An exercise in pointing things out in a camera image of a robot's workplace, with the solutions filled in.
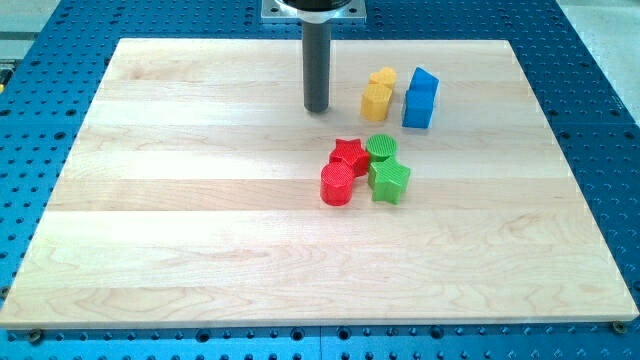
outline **red star block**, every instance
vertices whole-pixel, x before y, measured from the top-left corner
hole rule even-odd
[[[336,148],[329,155],[329,162],[343,162],[353,169],[356,177],[367,174],[369,153],[362,148],[360,139],[336,139]]]

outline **toy block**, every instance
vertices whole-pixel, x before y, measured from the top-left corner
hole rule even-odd
[[[369,84],[362,94],[360,114],[369,121],[382,121],[387,118],[391,103],[391,89],[380,84]]]
[[[428,129],[433,114],[434,94],[429,91],[408,90],[404,97],[402,126]]]
[[[380,71],[375,72],[369,76],[369,84],[379,84],[388,87],[393,90],[396,85],[396,79],[398,74],[390,67],[383,67]]]
[[[356,177],[369,171],[369,153],[362,148],[360,139],[336,139],[336,148],[329,155],[329,162],[344,162],[353,169]]]
[[[376,134],[367,140],[367,152],[371,163],[385,161],[396,155],[398,144],[389,135]]]
[[[387,201],[397,204],[407,190],[411,169],[399,164],[395,157],[382,162],[371,163],[369,186],[373,189],[373,201]]]
[[[411,78],[409,90],[429,91],[435,95],[440,80],[422,68],[416,68]]]
[[[355,174],[351,166],[343,162],[327,164],[320,174],[320,197],[332,206],[340,206],[351,200]]]

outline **yellow block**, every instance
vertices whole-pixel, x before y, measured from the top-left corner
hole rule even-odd
[[[370,121],[382,121],[387,118],[391,103],[391,89],[380,84],[369,84],[362,94],[360,115]]]
[[[380,71],[369,76],[369,84],[380,84],[393,90],[398,75],[396,71],[390,67],[384,67]]]

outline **blue block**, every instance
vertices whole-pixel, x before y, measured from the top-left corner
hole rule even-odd
[[[418,67],[413,72],[409,90],[430,91],[435,94],[438,90],[438,83],[440,83],[438,78]]]
[[[431,125],[435,94],[430,91],[408,90],[404,97],[402,126],[427,129]]]

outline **red block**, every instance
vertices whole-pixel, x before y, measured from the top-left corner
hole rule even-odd
[[[343,162],[327,164],[320,174],[320,197],[333,206],[344,205],[351,200],[355,175],[351,167]]]
[[[329,155],[329,162],[344,162],[356,177],[364,176],[369,170],[369,153],[362,148],[360,139],[336,139],[336,148]]]

